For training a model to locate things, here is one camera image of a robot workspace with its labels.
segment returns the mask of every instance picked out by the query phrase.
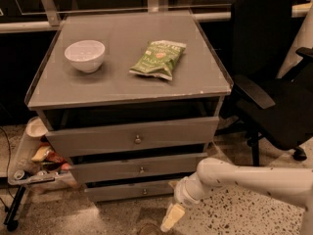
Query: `cabinet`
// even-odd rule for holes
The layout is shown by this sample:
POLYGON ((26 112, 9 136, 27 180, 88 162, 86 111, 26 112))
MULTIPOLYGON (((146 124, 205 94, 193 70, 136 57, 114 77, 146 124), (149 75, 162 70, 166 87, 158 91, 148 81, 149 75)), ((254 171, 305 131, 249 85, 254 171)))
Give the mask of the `cabinet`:
POLYGON ((70 16, 38 70, 26 104, 91 201, 172 193, 168 182, 206 157, 232 81, 187 11, 70 16), (69 44, 106 46, 93 73, 66 61, 69 44), (187 43, 172 81, 130 74, 151 40, 187 43))

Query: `white robotic arm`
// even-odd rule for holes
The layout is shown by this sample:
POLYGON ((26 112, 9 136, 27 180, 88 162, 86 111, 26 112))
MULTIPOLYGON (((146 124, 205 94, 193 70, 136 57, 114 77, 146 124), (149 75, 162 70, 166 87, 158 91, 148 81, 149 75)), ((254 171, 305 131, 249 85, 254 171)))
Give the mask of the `white robotic arm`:
POLYGON ((167 210, 161 230, 166 232, 197 204, 227 185, 239 185, 259 194, 305 209, 300 235, 313 230, 313 169, 236 166, 214 158, 202 160, 197 171, 180 180, 173 204, 167 210))

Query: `green chip bag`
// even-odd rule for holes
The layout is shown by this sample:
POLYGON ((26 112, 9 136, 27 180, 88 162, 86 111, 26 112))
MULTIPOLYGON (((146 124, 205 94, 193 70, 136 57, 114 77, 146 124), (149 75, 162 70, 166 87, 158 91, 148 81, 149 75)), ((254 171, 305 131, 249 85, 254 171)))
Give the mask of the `green chip bag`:
POLYGON ((172 72, 186 44, 172 41, 150 42, 145 54, 129 72, 172 80, 172 72))

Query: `terrazzo floor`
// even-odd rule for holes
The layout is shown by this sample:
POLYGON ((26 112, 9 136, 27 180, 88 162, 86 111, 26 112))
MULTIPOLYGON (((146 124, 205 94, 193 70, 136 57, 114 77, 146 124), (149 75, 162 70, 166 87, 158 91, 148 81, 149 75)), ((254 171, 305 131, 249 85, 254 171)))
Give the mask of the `terrazzo floor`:
MULTIPOLYGON (((13 150, 17 148, 24 130, 23 125, 3 126, 13 150)), ((273 148, 265 139, 260 141, 260 162, 263 166, 313 167, 313 141, 303 145, 308 155, 305 162, 296 162, 291 152, 273 148)), ((210 157, 234 163, 251 165, 249 147, 243 133, 215 137, 207 150, 210 157)), ((5 175, 8 145, 0 133, 0 173, 5 175)), ((12 203, 2 185, 0 197, 9 206, 12 203)), ((49 191, 35 194, 27 191, 19 210, 19 227, 7 231, 0 226, 0 234, 108 234, 158 235, 170 197, 141 199, 115 203, 92 203, 83 189, 49 191)), ((168 233, 169 235, 296 235, 303 210, 258 195, 238 186, 226 187, 199 205, 193 206, 168 233)), ((5 220, 0 203, 0 219, 5 220)))

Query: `chair backrest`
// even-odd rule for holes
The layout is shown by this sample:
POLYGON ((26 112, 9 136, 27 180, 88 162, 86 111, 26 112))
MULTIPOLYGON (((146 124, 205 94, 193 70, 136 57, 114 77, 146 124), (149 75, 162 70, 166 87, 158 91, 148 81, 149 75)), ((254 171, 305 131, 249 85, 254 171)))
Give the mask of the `chair backrest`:
POLYGON ((236 0, 232 4, 230 74, 275 78, 291 46, 292 0, 236 0))

